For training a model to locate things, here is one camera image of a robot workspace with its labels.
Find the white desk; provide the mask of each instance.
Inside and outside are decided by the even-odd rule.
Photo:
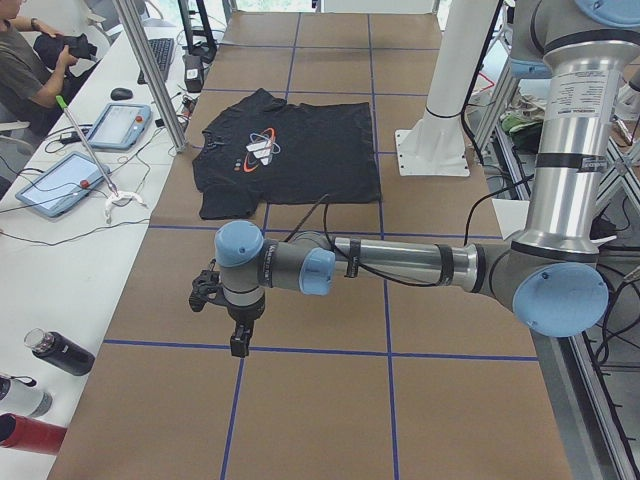
[[[152,28],[150,38],[173,37],[177,29]],[[123,33],[105,55],[91,78],[71,103],[70,108],[79,123],[92,123],[115,87],[134,92],[131,102],[151,104],[154,119],[157,109],[146,85],[136,83],[139,67]],[[176,47],[167,88],[171,96],[180,92],[184,67],[182,53]],[[180,99],[174,100],[179,106]],[[62,117],[53,130],[68,126]],[[143,138],[130,155],[151,138],[156,127],[149,125]],[[57,154],[44,151],[46,141],[34,154],[28,167],[45,169],[61,156],[82,151],[81,144],[69,145]],[[169,135],[161,132],[140,156],[151,167],[140,194],[148,209],[135,203],[113,211],[112,224],[148,219],[155,207],[173,161]],[[98,157],[113,171],[121,153],[98,153]],[[121,190],[134,190],[147,168],[136,159],[117,170],[112,179]],[[26,184],[18,178],[0,202],[4,211],[21,206],[14,195]],[[101,191],[107,192],[106,186]],[[31,211],[20,209],[0,213],[0,228],[11,235],[56,242],[105,226],[105,198],[91,194],[73,210],[55,220],[48,220]],[[29,375],[40,386],[53,394],[51,410],[40,419],[67,426],[76,409],[86,382],[85,377],[73,377],[48,363],[36,359],[23,346],[22,340],[29,330],[40,327],[68,336],[93,353],[97,353],[111,321],[120,294],[136,257],[147,224],[126,225],[92,234],[56,247],[37,246],[6,236],[0,236],[0,371],[12,375]],[[0,449],[2,478],[11,480],[38,480],[47,477],[55,457],[32,454],[13,449]]]

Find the white mounting pedestal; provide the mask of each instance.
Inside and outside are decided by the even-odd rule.
[[[469,176],[459,118],[441,119],[427,113],[413,130],[396,130],[396,151],[400,175]]]
[[[499,8],[499,0],[451,5],[424,115],[412,130],[396,131],[400,175],[469,176],[460,112]]]

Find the computer mouse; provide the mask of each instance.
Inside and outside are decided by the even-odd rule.
[[[111,100],[129,100],[130,98],[133,98],[133,92],[128,88],[118,87],[111,90]]]

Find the person's hand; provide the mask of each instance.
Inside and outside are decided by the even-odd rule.
[[[64,68],[72,67],[78,63],[78,59],[69,53],[69,45],[65,45],[60,55],[58,55],[57,65],[62,65]]]
[[[36,22],[38,23],[40,32],[44,33],[45,35],[49,35],[51,38],[64,37],[64,33],[62,33],[57,28],[53,28],[52,26],[47,25],[42,20],[36,20]]]

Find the metal pole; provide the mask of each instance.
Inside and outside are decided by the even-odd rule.
[[[132,0],[114,0],[114,5],[120,17],[120,22],[124,27],[124,31],[129,38],[133,53],[144,73],[144,78],[151,89],[151,95],[160,110],[160,116],[171,136],[173,146],[177,152],[182,152],[187,145],[187,140],[178,122],[178,117],[171,104],[169,92],[162,80],[160,69],[158,68],[155,56],[151,51],[151,47],[144,33],[138,10]]]

